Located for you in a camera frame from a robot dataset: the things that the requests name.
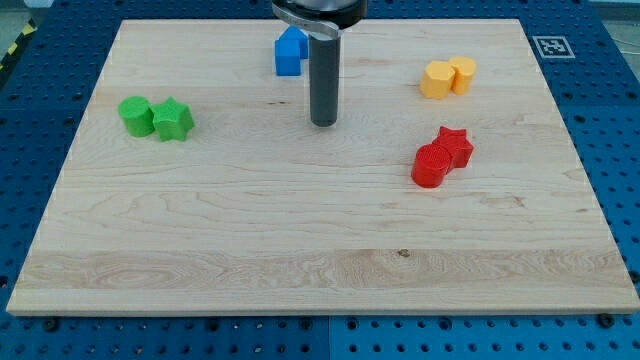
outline blue perforated panel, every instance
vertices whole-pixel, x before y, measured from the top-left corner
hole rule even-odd
[[[580,0],[370,0],[371,18],[518,18],[632,276],[640,274],[640,85]],[[270,1],[59,0],[0,93],[0,304],[122,19],[272,18]],[[640,317],[15,319],[0,359],[640,358]]]

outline wooden table surface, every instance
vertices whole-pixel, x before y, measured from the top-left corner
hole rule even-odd
[[[308,78],[274,74],[284,28],[123,22],[8,311],[639,309],[518,21],[356,25],[328,129],[308,119]],[[470,92],[423,98],[424,66],[456,55],[478,63]],[[188,140],[129,136],[117,106],[131,95],[189,104]],[[410,177],[415,152],[441,125],[467,128],[475,151],[468,168],[422,189]]]

